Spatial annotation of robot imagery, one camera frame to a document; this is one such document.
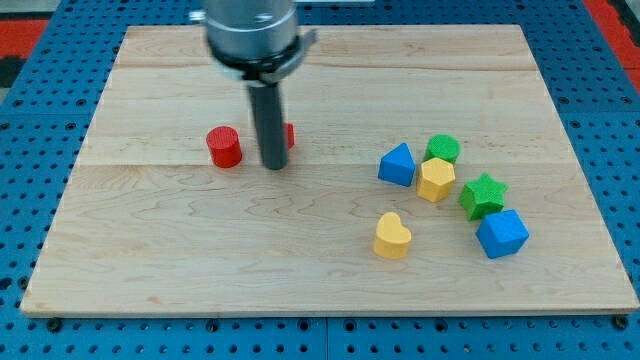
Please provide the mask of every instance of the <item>blue pegboard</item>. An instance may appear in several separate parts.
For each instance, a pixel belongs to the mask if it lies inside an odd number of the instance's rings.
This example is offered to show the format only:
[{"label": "blue pegboard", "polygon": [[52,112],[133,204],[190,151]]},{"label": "blue pegboard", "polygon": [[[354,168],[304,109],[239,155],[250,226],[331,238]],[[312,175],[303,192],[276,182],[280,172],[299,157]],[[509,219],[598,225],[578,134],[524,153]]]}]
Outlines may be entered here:
[{"label": "blue pegboard", "polygon": [[[638,358],[640,317],[31,320],[17,307],[128,25],[192,0],[64,0],[0,107],[0,358]],[[520,24],[636,290],[640,98],[579,1],[378,0],[302,24]]]}]

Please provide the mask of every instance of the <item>green star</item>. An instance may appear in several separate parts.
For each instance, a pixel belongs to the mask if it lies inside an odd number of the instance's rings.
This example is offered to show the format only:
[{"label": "green star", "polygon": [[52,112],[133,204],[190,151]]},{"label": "green star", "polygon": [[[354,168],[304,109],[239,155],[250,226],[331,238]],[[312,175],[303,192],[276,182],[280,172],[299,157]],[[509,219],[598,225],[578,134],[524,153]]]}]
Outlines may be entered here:
[{"label": "green star", "polygon": [[504,207],[504,193],[509,185],[495,181],[487,173],[470,181],[462,188],[458,203],[467,212],[467,219],[478,220],[499,212]]}]

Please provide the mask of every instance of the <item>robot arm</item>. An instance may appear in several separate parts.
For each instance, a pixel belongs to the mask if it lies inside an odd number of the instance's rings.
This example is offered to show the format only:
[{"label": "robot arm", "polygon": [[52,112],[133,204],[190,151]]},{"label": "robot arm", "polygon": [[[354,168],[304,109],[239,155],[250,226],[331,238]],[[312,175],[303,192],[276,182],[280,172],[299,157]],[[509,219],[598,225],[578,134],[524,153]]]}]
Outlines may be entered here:
[{"label": "robot arm", "polygon": [[293,0],[203,0],[202,5],[213,58],[247,86],[262,163],[282,169],[288,156],[278,83],[302,63],[315,32],[298,35]]}]

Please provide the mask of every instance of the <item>blue triangular block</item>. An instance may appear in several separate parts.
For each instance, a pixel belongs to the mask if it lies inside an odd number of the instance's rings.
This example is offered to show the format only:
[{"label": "blue triangular block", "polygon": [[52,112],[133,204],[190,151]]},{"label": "blue triangular block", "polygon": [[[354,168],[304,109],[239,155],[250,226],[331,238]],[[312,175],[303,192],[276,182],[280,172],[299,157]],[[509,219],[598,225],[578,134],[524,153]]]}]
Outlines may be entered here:
[{"label": "blue triangular block", "polygon": [[380,160],[378,178],[392,183],[411,186],[416,165],[407,143],[398,145]]}]

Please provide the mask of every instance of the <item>blue cube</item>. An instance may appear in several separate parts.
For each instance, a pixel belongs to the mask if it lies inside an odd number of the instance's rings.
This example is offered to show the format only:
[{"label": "blue cube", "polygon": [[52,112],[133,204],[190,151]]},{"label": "blue cube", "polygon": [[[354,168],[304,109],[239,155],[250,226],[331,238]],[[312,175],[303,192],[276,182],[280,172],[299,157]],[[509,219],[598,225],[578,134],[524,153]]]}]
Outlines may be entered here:
[{"label": "blue cube", "polygon": [[406,143],[398,145],[380,160],[378,178],[392,183],[411,186],[416,164]]},{"label": "blue cube", "polygon": [[507,210],[484,217],[476,236],[487,256],[495,259],[517,253],[529,238],[518,212]]}]

